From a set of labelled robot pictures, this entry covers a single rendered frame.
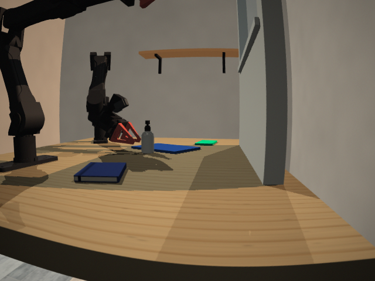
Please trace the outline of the dark blue book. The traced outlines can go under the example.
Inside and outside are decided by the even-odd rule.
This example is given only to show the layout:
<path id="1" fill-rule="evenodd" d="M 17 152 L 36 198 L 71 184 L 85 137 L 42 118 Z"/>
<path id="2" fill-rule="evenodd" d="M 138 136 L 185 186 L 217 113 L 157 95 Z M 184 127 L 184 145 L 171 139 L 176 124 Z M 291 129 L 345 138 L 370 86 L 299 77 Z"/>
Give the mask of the dark blue book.
<path id="1" fill-rule="evenodd" d="M 90 162 L 74 175 L 74 181 L 119 183 L 126 168 L 126 163 Z"/>

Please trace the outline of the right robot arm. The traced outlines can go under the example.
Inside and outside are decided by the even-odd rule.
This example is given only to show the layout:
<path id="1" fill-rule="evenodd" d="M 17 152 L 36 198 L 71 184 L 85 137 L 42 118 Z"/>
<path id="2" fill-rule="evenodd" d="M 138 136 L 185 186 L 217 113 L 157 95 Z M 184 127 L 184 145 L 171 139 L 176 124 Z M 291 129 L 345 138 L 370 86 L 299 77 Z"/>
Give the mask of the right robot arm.
<path id="1" fill-rule="evenodd" d="M 0 172 L 58 160 L 57 156 L 36 156 L 36 136 L 44 126 L 40 102 L 32 95 L 22 68 L 20 53 L 25 28 L 49 19 L 66 19 L 86 11 L 100 0 L 33 0 L 16 8 L 0 7 L 0 69 L 9 98 L 13 137 L 13 161 L 0 163 Z M 3 26 L 8 33 L 1 32 Z M 18 32 L 17 32 L 18 31 Z"/>

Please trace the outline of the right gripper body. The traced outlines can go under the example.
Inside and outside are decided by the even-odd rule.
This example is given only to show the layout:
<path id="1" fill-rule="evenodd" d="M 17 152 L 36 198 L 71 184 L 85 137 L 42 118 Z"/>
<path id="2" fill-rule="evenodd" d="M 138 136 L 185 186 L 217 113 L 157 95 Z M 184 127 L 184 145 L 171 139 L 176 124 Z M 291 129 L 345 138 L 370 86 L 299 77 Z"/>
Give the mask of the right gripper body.
<path id="1" fill-rule="evenodd" d="M 100 3 L 105 3 L 105 2 L 108 2 L 108 1 L 113 1 L 113 0 L 100 0 Z M 135 3 L 135 0 L 120 0 L 120 1 L 122 1 L 128 7 L 134 6 L 134 3 Z"/>

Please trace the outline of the blue flat rectangular pad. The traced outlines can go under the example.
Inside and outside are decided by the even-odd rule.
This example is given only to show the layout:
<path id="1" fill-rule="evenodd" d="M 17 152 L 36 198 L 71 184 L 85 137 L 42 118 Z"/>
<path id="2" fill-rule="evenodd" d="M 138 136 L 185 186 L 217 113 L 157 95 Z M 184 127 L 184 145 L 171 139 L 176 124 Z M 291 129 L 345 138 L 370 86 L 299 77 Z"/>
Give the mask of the blue flat rectangular pad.
<path id="1" fill-rule="evenodd" d="M 138 146 L 132 146 L 132 149 L 140 149 L 141 145 Z M 189 152 L 193 150 L 199 150 L 200 147 L 195 146 L 183 146 L 183 145 L 171 145 L 171 144 L 164 144 L 164 143 L 154 143 L 154 151 L 155 152 L 163 152 L 163 153 L 183 153 L 183 152 Z"/>

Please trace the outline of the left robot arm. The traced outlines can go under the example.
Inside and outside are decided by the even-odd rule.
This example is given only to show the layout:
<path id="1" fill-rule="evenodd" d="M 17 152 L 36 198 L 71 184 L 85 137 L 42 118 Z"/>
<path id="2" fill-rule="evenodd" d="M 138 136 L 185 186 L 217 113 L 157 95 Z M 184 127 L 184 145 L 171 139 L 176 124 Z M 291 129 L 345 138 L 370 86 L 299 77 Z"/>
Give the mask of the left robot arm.
<path id="1" fill-rule="evenodd" d="M 109 126 L 112 119 L 122 119 L 122 117 L 115 113 L 118 113 L 122 111 L 123 108 L 129 106 L 127 99 L 119 94 L 113 94 L 110 102 L 109 97 L 105 97 L 105 79 L 107 71 L 110 70 L 111 67 L 110 62 L 111 52 L 104 52 L 103 56 L 98 56 L 97 52 L 90 52 L 91 71 L 93 71 L 93 68 L 94 71 L 91 85 L 88 90 L 87 112 L 89 112 L 88 120 L 91 121 L 92 126 L 94 126 L 93 143 L 108 143 L 107 138 L 104 137 L 106 131 L 98 127 L 98 120 L 100 119 L 100 122 Z"/>

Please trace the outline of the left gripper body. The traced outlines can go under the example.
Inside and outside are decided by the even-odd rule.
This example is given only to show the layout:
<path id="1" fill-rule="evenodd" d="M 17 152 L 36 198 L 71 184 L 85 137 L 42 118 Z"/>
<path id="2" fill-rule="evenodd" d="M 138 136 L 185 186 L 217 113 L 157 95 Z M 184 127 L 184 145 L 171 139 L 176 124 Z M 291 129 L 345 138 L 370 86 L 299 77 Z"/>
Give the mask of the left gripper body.
<path id="1" fill-rule="evenodd" d="M 100 122 L 100 119 L 98 120 L 98 127 L 106 131 L 104 137 L 109 138 L 109 141 L 119 123 L 122 123 L 124 127 L 126 127 L 127 123 L 129 121 L 126 121 L 125 119 L 112 119 L 109 127 L 105 125 L 104 123 Z M 114 126 L 113 126 L 114 125 Z M 111 135 L 111 136 L 110 136 Z"/>

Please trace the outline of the green flat rectangular block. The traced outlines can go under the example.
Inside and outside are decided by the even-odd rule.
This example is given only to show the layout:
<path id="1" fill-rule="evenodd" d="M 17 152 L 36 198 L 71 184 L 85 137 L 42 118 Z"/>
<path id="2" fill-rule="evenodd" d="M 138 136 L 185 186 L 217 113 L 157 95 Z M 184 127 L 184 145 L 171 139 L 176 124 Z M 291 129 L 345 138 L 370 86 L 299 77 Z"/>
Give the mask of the green flat rectangular block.
<path id="1" fill-rule="evenodd" d="M 212 143 L 212 144 L 208 144 L 208 143 Z M 212 146 L 214 145 L 215 143 L 217 143 L 216 140 L 201 140 L 199 142 L 196 142 L 195 145 L 206 145 L 206 146 Z"/>

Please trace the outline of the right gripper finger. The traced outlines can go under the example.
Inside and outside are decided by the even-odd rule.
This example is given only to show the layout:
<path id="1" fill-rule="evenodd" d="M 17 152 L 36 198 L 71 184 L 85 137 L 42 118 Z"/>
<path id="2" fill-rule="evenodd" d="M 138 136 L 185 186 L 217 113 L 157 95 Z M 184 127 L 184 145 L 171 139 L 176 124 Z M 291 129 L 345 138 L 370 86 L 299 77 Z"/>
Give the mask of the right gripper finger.
<path id="1" fill-rule="evenodd" d="M 140 0 L 139 5 L 140 5 L 141 8 L 146 8 L 148 5 L 153 3 L 153 1 L 155 1 L 155 0 Z"/>

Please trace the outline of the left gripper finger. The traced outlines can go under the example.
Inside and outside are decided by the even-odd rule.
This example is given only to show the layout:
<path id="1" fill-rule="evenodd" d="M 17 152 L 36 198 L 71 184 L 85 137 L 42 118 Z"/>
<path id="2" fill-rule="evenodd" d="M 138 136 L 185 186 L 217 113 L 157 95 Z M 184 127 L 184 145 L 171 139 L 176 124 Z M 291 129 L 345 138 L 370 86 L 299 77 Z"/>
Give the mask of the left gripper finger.
<path id="1" fill-rule="evenodd" d="M 134 127 L 132 125 L 132 123 L 128 122 L 125 128 L 126 128 L 127 131 L 129 131 L 129 129 L 132 130 L 132 132 L 134 133 L 134 135 L 137 137 L 137 139 L 134 139 L 135 142 L 140 142 L 141 141 L 141 138 L 137 134 L 136 130 L 134 129 Z M 120 139 L 123 139 L 123 140 L 126 140 L 126 141 L 130 141 L 130 139 L 126 136 L 125 133 L 122 133 Z"/>
<path id="2" fill-rule="evenodd" d="M 118 136 L 119 136 L 121 131 L 123 131 L 123 133 L 125 133 L 127 135 L 127 137 L 130 139 L 130 141 L 118 139 Z M 132 145 L 135 143 L 134 138 L 129 134 L 129 132 L 126 130 L 126 128 L 123 126 L 122 123 L 119 123 L 117 125 L 110 141 L 111 142 L 118 142 L 118 143 L 127 143 L 127 144 L 132 144 Z"/>

